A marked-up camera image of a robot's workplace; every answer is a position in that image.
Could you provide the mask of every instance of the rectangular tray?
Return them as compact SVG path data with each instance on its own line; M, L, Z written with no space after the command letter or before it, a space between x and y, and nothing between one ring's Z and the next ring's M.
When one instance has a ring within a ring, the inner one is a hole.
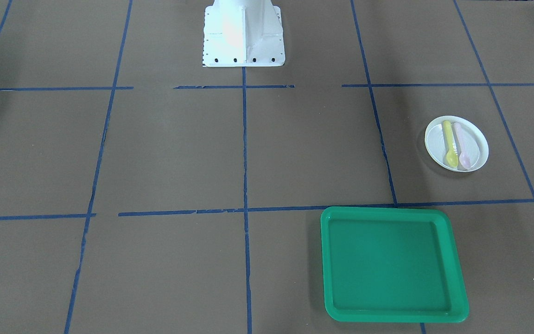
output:
M337 321L460 322L469 302L451 222L437 210L329 207L324 306Z

